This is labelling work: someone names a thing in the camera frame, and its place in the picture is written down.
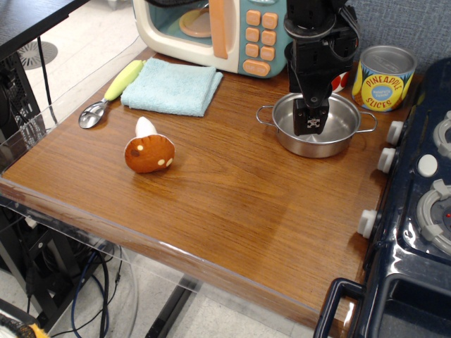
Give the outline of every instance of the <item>orange button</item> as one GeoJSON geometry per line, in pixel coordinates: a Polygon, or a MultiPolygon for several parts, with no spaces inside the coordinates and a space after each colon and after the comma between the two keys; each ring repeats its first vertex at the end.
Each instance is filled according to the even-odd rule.
{"type": "Polygon", "coordinates": [[[273,46],[276,43],[277,33],[272,30],[264,30],[261,33],[261,42],[267,44],[268,46],[273,46]]]}
{"type": "Polygon", "coordinates": [[[258,76],[267,76],[271,67],[268,63],[263,61],[256,60],[246,60],[242,64],[243,69],[246,73],[258,75],[258,76]]]}
{"type": "Polygon", "coordinates": [[[263,14],[263,20],[261,24],[263,27],[273,30],[277,27],[278,15],[276,13],[265,13],[263,14]]]}
{"type": "Polygon", "coordinates": [[[246,28],[247,41],[257,42],[260,39],[260,30],[258,28],[248,27],[246,28]]]}
{"type": "Polygon", "coordinates": [[[265,61],[272,61],[276,57],[276,50],[273,47],[263,46],[260,57],[265,61]]]}
{"type": "Polygon", "coordinates": [[[246,55],[256,58],[259,55],[260,48],[258,44],[246,44],[246,55]]]}
{"type": "Polygon", "coordinates": [[[261,17],[260,12],[250,9],[246,13],[246,23],[248,25],[258,26],[260,25],[260,17],[261,17]]]}

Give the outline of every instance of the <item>stainless steel pot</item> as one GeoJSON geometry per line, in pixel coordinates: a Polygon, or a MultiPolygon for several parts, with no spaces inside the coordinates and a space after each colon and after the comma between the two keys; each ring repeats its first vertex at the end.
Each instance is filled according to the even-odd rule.
{"type": "Polygon", "coordinates": [[[351,138],[356,133],[373,132],[378,121],[376,117],[357,107],[338,94],[329,98],[329,114],[321,134],[308,134],[296,136],[293,130],[293,100],[301,99],[302,94],[288,94],[276,102],[275,106],[262,106],[257,111],[257,120],[264,125],[277,128],[277,138],[289,151],[310,158],[325,158],[336,155],[345,150],[351,138]],[[273,123],[264,122],[259,117],[265,108],[273,109],[273,123]],[[362,121],[361,114],[374,119],[374,127],[368,130],[359,130],[362,121]]]}

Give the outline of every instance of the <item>metal spoon head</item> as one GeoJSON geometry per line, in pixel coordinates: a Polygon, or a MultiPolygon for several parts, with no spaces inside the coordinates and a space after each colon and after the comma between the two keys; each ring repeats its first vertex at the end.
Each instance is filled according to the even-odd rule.
{"type": "Polygon", "coordinates": [[[78,118],[78,125],[83,129],[94,127],[101,119],[105,112],[106,100],[102,100],[92,104],[86,108],[78,118]]]}

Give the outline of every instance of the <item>can label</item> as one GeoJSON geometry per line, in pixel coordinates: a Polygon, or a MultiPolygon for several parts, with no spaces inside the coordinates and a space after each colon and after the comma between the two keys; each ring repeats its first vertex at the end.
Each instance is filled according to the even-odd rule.
{"type": "Polygon", "coordinates": [[[352,98],[372,111],[392,111],[407,95],[414,71],[402,75],[374,72],[359,62],[352,88],[352,98]]]}

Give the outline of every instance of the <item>folded towel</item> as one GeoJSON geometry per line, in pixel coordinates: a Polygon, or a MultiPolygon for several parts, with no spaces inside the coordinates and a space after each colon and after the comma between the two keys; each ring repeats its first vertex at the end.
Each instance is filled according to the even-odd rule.
{"type": "Polygon", "coordinates": [[[150,58],[125,88],[125,106],[159,113],[202,117],[223,77],[215,67],[178,65],[150,58]]]}

